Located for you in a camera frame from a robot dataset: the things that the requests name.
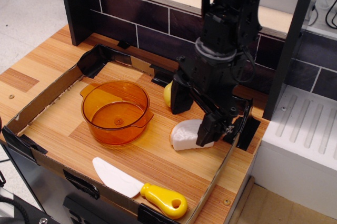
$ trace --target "gray floor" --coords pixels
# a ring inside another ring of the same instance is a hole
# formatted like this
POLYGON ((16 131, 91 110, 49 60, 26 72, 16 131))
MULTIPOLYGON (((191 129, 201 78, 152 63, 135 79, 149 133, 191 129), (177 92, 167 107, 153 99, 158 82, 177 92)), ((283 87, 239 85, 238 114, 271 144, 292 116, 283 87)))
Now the gray floor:
MULTIPOLYGON (((63 0, 0 0, 0 73, 66 24, 63 0)), ((0 148, 0 160, 7 158, 0 148)), ((0 170, 5 189, 37 206, 10 161, 0 162, 0 170)))

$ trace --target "hole in knife handle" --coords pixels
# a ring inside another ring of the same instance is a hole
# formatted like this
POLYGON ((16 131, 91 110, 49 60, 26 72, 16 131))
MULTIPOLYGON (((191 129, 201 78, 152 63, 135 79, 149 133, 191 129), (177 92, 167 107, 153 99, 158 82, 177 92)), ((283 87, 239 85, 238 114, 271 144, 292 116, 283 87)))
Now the hole in knife handle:
POLYGON ((173 206, 175 209, 179 208, 180 205, 181 205, 181 200, 179 200, 179 199, 174 199, 174 200, 172 200, 172 206, 173 206))

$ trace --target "dark tile wall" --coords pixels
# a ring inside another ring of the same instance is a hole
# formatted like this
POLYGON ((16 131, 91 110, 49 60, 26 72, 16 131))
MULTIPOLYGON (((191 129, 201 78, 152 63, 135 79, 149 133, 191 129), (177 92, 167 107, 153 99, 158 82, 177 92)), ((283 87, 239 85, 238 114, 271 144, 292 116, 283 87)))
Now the dark tile wall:
MULTIPOLYGON (((202 30, 200 16, 149 0, 90 0, 90 8, 97 33, 172 60, 195 54, 194 42, 202 30)), ((256 74, 245 85, 269 93, 283 44, 281 39, 259 35, 249 46, 256 74)), ((243 79, 251 73, 247 64, 243 79)))
POLYGON ((337 100, 337 41, 305 32, 286 84, 337 100))

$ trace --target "black robotic arm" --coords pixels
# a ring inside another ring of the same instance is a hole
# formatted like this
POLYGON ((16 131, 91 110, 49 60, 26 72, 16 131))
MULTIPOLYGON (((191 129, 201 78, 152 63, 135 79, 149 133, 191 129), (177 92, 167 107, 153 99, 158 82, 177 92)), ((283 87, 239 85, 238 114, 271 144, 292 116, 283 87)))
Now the black robotic arm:
POLYGON ((244 66, 254 60, 247 46, 262 29, 257 12, 260 0, 202 0, 204 25, 195 42, 195 55, 178 58, 171 109, 179 114, 195 101, 205 112, 197 144, 218 141, 234 128, 238 108, 233 89, 241 82, 244 66))

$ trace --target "cardboard tray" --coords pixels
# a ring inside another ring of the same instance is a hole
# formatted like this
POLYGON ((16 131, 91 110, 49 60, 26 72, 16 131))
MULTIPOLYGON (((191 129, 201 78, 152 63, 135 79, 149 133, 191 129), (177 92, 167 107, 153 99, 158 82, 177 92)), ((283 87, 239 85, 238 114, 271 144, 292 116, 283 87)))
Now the cardboard tray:
POLYGON ((232 145, 219 141, 212 148, 175 151, 169 143, 171 129, 180 121, 203 118, 204 113, 193 105, 190 111, 172 115, 164 103, 163 88, 151 82, 148 74, 132 68, 132 60, 135 58, 130 55, 96 45, 4 126, 3 135, 17 153, 92 197, 137 216, 142 223, 193 223, 238 137, 232 145), (141 85, 149 94, 154 113, 141 137, 124 146, 98 143, 81 115, 80 91, 91 82, 114 79, 141 85), (104 186, 92 165, 96 156, 142 182, 179 191, 189 204, 186 215, 173 221, 141 196, 130 199, 104 186))

